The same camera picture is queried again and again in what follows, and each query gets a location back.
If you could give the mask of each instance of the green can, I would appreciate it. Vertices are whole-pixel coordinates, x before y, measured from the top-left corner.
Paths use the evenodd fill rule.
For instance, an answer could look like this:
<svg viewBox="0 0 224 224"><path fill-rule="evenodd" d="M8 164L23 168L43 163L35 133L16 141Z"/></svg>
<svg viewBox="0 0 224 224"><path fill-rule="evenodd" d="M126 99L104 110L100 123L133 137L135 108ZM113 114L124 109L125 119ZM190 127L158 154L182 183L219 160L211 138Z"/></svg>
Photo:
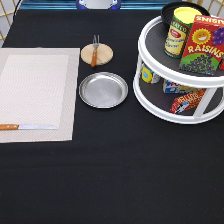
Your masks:
<svg viewBox="0 0 224 224"><path fill-rule="evenodd" d="M201 13L191 7L179 7L174 10L164 49L167 55L173 58L182 57L196 15Z"/></svg>

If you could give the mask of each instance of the can lid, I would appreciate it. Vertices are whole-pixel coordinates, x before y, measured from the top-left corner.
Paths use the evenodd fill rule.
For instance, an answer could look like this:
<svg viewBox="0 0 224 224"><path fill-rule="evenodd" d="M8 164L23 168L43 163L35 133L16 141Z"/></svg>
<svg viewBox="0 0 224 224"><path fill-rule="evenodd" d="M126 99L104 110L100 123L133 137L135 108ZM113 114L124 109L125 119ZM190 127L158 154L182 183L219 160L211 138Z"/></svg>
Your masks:
<svg viewBox="0 0 224 224"><path fill-rule="evenodd" d="M185 24L193 23L196 15L201 15L201 13L191 7L179 7L174 10L174 16Z"/></svg>

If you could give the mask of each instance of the raisins box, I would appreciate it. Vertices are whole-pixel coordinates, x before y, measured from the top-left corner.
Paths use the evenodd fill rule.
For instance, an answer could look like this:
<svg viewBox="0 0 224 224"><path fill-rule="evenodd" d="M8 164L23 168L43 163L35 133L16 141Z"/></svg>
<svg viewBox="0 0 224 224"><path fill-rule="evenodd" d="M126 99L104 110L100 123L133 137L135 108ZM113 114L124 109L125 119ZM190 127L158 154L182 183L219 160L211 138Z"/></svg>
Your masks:
<svg viewBox="0 0 224 224"><path fill-rule="evenodd" d="M179 69L214 75L224 55L224 20L195 16Z"/></svg>

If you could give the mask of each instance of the silver plate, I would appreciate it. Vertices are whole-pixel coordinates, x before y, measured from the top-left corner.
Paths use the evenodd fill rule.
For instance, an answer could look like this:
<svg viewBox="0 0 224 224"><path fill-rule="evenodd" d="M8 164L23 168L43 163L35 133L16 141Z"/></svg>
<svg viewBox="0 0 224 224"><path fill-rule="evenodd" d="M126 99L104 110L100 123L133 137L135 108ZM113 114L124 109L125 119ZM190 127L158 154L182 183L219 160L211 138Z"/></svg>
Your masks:
<svg viewBox="0 0 224 224"><path fill-rule="evenodd" d="M128 86L120 76L100 72L86 77L79 86L82 100L92 107L110 108L120 104L128 94Z"/></svg>

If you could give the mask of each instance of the snack package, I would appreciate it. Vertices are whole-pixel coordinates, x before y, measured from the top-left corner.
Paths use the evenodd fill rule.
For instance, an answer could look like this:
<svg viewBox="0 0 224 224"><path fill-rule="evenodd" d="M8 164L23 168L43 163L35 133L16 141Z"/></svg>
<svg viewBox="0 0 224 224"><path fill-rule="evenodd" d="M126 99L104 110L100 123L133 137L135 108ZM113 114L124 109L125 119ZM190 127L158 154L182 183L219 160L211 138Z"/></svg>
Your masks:
<svg viewBox="0 0 224 224"><path fill-rule="evenodd" d="M173 114L177 114L177 113L180 113L185 110L189 110L193 107L198 106L204 93L205 93L205 89L200 89L196 92L189 93L187 95L184 95L184 96L174 99L173 105L172 105L170 111Z"/></svg>
<svg viewBox="0 0 224 224"><path fill-rule="evenodd" d="M214 75L224 55L224 19L195 16L179 68Z"/></svg>
<svg viewBox="0 0 224 224"><path fill-rule="evenodd" d="M142 79L147 83L157 83L160 80L160 76L154 71L148 68L145 64L142 65Z"/></svg>
<svg viewBox="0 0 224 224"><path fill-rule="evenodd" d="M180 84L171 82L166 79L164 79L164 82L163 82L163 92L164 93L184 93L184 94L186 94L186 93L191 93L191 92L195 92L198 90L200 90L200 89L180 85Z"/></svg>
<svg viewBox="0 0 224 224"><path fill-rule="evenodd" d="M221 62L219 63L219 69L224 70L224 59L222 58Z"/></svg>

